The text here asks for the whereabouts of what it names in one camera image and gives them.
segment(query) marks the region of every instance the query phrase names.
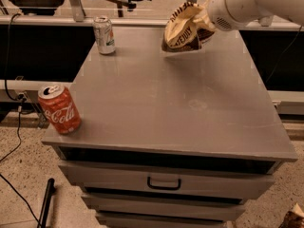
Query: red coca-cola can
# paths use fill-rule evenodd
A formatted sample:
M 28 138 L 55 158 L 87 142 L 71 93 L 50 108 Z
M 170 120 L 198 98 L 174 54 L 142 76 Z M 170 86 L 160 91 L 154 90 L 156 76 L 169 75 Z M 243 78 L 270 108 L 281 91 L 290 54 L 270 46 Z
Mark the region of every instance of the red coca-cola can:
M 81 118 L 67 87 L 41 87 L 38 91 L 38 102 L 58 133 L 67 134 L 79 127 Z

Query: white can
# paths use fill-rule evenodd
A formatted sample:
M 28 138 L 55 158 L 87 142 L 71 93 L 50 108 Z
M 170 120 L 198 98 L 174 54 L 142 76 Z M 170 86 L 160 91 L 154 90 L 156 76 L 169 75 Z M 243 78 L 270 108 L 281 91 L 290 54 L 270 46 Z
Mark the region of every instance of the white can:
M 95 17 L 93 27 L 99 53 L 110 54 L 114 52 L 115 43 L 111 21 L 106 16 Z

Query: concrete floor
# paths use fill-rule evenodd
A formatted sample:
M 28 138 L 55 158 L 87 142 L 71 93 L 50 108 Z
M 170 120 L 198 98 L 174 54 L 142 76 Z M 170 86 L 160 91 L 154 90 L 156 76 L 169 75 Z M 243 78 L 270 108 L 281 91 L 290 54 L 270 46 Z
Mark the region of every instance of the concrete floor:
M 103 227 L 95 219 L 95 211 L 86 208 L 78 187 L 71 186 L 57 166 L 59 158 L 50 146 L 41 144 L 45 129 L 37 129 L 35 114 L 22 116 L 20 148 L 0 163 L 1 174 L 28 200 L 33 212 L 39 216 L 47 181 L 55 179 L 56 194 L 52 198 L 48 225 L 52 228 Z M 0 157 L 16 144 L 16 113 L 10 113 L 0 123 Z M 304 124 L 285 123 L 299 159 L 285 163 L 275 172 L 273 185 L 258 200 L 246 203 L 246 212 L 234 228 L 277 228 L 285 213 L 296 202 L 304 207 Z M 0 228 L 36 227 L 27 206 L 0 180 Z

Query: crumpled bag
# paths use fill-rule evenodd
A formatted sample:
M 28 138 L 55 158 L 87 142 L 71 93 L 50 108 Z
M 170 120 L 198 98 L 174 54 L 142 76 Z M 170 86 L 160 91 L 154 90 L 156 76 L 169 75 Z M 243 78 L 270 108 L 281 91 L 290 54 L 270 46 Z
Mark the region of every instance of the crumpled bag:
M 297 203 L 286 213 L 283 223 L 278 228 L 304 228 L 304 213 Z
M 203 5 L 186 2 L 170 17 L 162 39 L 164 51 L 180 52 L 201 49 L 215 33 L 216 27 L 207 14 L 209 0 Z

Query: white robotic arm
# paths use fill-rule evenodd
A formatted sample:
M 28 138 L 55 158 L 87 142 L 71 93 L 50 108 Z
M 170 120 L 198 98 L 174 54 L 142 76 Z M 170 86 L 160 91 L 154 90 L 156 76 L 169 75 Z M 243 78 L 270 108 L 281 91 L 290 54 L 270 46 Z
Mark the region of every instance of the white robotic arm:
M 304 25 L 304 0 L 210 0 L 207 11 L 221 30 L 242 29 L 273 15 Z

